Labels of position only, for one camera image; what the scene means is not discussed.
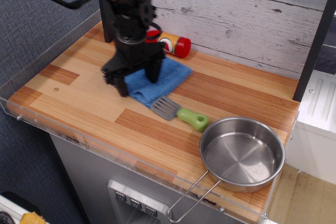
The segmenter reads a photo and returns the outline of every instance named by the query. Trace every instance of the blue cloth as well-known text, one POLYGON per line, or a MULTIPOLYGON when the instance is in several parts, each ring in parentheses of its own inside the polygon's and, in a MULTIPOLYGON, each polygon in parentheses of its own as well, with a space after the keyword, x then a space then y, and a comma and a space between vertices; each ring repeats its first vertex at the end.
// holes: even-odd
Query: blue cloth
POLYGON ((149 108, 155 99, 170 94, 191 73, 192 70, 189 67, 165 57, 156 83, 148 80, 144 69, 126 76, 125 82, 129 96, 149 108))

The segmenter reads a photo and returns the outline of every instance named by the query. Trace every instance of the wooden countertop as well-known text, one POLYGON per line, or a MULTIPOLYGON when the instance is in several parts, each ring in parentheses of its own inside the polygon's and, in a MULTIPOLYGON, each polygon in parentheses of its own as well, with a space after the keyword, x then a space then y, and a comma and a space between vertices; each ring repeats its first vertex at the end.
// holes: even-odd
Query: wooden countertop
MULTIPOLYGON (((202 134, 178 119, 166 121, 107 85, 101 67, 114 52, 114 44, 104 42, 102 24, 97 24, 13 94, 7 107, 47 131, 188 189, 190 184, 182 181, 194 183, 206 171, 198 151, 202 134)), ((171 57, 193 70, 170 94, 172 100, 207 115, 210 122, 234 115, 262 121, 286 143, 299 108, 292 100, 297 80, 193 51, 184 59, 171 57)), ((212 184, 206 177, 201 186, 212 184)), ((235 204, 262 214, 270 188, 239 194, 217 187, 207 199, 254 222, 235 204)))

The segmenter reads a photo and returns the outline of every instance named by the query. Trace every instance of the pan handle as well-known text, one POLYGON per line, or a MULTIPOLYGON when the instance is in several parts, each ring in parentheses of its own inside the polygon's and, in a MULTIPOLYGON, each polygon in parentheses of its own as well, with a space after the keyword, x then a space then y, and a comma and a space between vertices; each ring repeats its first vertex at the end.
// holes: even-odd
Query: pan handle
POLYGON ((175 202, 175 204, 174 205, 172 205, 172 207, 168 210, 168 212, 167 212, 167 218, 168 218, 168 220, 171 222, 171 223, 178 223, 178 222, 180 222, 187 214, 189 214, 189 212, 191 211, 191 210, 193 210, 193 208, 194 207, 196 207, 196 205, 198 204, 198 203, 200 203, 201 202, 201 200, 203 200, 220 182, 221 182, 221 180, 219 180, 209 191, 207 191, 206 192, 206 194, 205 195, 203 195, 202 196, 202 198, 200 198, 199 200, 198 200, 198 202, 196 202, 184 215, 182 215, 178 220, 173 220, 171 217, 170 217, 170 213, 172 212, 172 210, 173 210, 173 208, 198 184, 198 182, 200 182, 201 180, 202 180, 202 178, 204 178, 204 176, 205 175, 207 175, 207 173, 209 172, 209 170, 207 170, 206 172, 205 172, 205 174, 203 174, 199 179, 198 179, 198 181, 196 181, 196 183, 194 184, 194 185, 192 185, 190 188, 189 188, 189 190, 177 201, 177 202, 175 202))

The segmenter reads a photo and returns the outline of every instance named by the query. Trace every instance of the stainless steel pan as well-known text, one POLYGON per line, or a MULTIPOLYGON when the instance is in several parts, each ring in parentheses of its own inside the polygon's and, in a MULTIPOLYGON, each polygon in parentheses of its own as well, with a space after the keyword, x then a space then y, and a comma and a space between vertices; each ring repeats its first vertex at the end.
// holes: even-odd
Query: stainless steel pan
POLYGON ((169 209, 172 223, 180 222, 217 185, 239 193, 252 193, 269 185, 285 163, 285 149, 279 136, 267 125, 251 118, 231 117, 210 125, 200 140, 205 174, 169 209), (207 174, 216 184, 180 219, 172 209, 207 174))

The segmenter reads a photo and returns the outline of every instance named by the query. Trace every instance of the wood plank wall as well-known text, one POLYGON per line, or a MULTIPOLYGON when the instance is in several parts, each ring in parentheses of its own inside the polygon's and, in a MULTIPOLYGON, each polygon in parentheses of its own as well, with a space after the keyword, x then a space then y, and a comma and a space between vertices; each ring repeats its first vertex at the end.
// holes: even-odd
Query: wood plank wall
POLYGON ((152 0, 192 49, 299 79, 327 0, 152 0))

